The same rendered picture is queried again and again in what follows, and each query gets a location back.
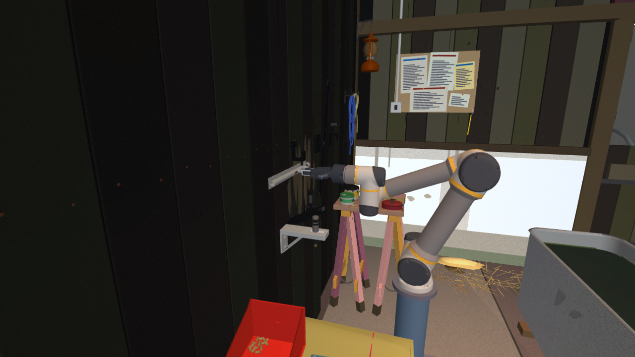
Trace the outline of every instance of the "bulletin board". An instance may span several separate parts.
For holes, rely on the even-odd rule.
[[[480,51],[402,53],[401,112],[473,113],[480,57]]]

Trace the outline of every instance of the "blue cylindrical pedestal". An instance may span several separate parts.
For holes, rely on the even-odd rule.
[[[401,289],[397,284],[397,279],[399,279],[399,275],[395,274],[392,285],[398,294],[394,335],[412,340],[415,357],[424,357],[428,310],[430,309],[430,300],[436,296],[436,285],[432,282],[432,291],[427,294],[412,294]]]

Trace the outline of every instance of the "pinned document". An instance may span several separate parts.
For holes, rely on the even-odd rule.
[[[448,105],[450,107],[467,108],[470,104],[470,95],[465,93],[450,93],[450,99]]]
[[[454,90],[474,89],[474,61],[454,65]]]
[[[427,86],[428,57],[410,56],[401,57],[401,93],[413,93],[414,88]]]
[[[448,108],[446,87],[414,88],[410,98],[410,112],[444,112]]]
[[[458,52],[432,52],[428,86],[454,88],[454,65],[458,62]]]

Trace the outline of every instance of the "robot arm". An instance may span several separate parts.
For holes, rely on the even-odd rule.
[[[334,165],[333,168],[304,170],[302,175],[331,178],[336,184],[359,185],[359,212],[369,217],[378,213],[383,199],[450,181],[450,190],[424,230],[404,248],[398,262],[399,279],[394,283],[414,297],[420,297],[432,290],[433,284],[429,282],[431,271],[439,261],[439,251],[472,202],[496,186],[500,166],[492,155],[473,149],[389,180],[385,180],[385,169],[376,166]]]

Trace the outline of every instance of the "green can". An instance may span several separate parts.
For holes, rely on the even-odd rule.
[[[355,195],[352,192],[340,193],[340,203],[344,206],[352,206],[355,201]]]

